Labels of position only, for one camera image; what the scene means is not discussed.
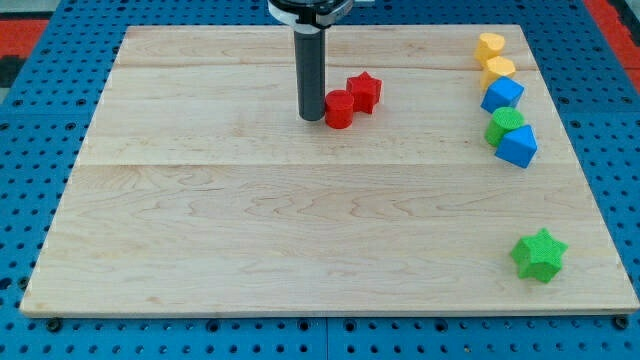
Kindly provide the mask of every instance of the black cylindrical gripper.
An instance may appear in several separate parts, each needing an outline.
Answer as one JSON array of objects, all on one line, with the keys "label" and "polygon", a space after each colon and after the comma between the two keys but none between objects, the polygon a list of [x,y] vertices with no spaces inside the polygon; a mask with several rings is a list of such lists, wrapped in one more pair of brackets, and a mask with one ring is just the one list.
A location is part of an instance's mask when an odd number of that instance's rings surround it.
[{"label": "black cylindrical gripper", "polygon": [[294,31],[298,112],[308,121],[324,116],[324,30],[315,34]]}]

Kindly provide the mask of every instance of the green cylinder block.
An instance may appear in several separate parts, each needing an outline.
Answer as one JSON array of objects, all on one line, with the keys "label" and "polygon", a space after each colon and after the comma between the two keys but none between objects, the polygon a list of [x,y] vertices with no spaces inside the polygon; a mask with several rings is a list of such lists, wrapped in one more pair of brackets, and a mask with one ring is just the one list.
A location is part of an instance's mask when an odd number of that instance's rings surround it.
[{"label": "green cylinder block", "polygon": [[489,144],[498,146],[506,133],[522,125],[524,125],[524,116],[518,110],[511,107],[497,108],[493,112],[491,122],[484,133],[484,138]]}]

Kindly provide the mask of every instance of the green star block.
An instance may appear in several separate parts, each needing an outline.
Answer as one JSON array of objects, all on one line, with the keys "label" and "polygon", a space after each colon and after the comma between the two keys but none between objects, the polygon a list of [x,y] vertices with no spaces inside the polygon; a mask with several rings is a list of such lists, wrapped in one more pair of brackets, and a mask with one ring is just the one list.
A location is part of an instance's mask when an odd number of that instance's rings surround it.
[{"label": "green star block", "polygon": [[562,269],[562,254],[568,247],[545,228],[533,236],[521,237],[511,250],[511,257],[518,265],[518,277],[534,277],[548,283]]}]

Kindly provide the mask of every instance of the green block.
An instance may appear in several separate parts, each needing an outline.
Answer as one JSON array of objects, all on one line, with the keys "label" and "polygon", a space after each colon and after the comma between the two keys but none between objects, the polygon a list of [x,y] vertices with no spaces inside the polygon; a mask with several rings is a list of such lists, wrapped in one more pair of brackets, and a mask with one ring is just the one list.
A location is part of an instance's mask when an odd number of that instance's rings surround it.
[{"label": "green block", "polygon": [[493,112],[491,122],[489,122],[487,131],[484,133],[484,138],[489,144],[498,146],[506,133],[522,125],[524,125],[524,116],[518,110],[512,107],[497,108]]},{"label": "green block", "polygon": [[536,278],[548,283],[562,270],[562,254],[568,245],[551,236],[545,228],[533,236],[523,236],[511,250],[519,278]]}]

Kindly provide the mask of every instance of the toy block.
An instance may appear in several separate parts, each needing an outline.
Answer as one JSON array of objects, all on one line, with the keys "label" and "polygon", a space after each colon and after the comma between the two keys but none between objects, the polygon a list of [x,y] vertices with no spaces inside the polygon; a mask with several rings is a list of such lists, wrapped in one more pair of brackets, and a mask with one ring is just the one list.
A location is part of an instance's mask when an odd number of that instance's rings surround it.
[{"label": "toy block", "polygon": [[487,60],[486,66],[482,69],[480,87],[486,90],[501,76],[512,78],[516,74],[516,66],[513,61],[502,56],[496,56]]},{"label": "toy block", "polygon": [[353,95],[353,111],[373,114],[374,106],[380,102],[382,80],[371,77],[366,71],[347,79],[347,91]]},{"label": "toy block", "polygon": [[478,46],[473,53],[473,57],[480,62],[482,67],[485,67],[487,60],[499,56],[502,53],[504,44],[504,36],[493,33],[482,33],[478,37]]},{"label": "toy block", "polygon": [[489,126],[484,133],[484,138],[493,146],[498,146],[505,134],[524,125],[524,116],[510,107],[497,108],[493,112]]},{"label": "toy block", "polygon": [[536,235],[521,237],[511,250],[511,257],[518,265],[518,277],[533,277],[548,283],[562,269],[562,254],[568,247],[545,228]]},{"label": "toy block", "polygon": [[345,129],[353,122],[353,95],[345,90],[333,90],[324,99],[324,121],[334,129]]},{"label": "toy block", "polygon": [[496,156],[526,169],[538,151],[538,143],[531,125],[508,132],[502,137]]},{"label": "toy block", "polygon": [[506,76],[501,76],[493,84],[489,85],[480,107],[490,113],[493,113],[499,107],[514,108],[518,106],[518,101],[520,101],[523,92],[524,86]]}]

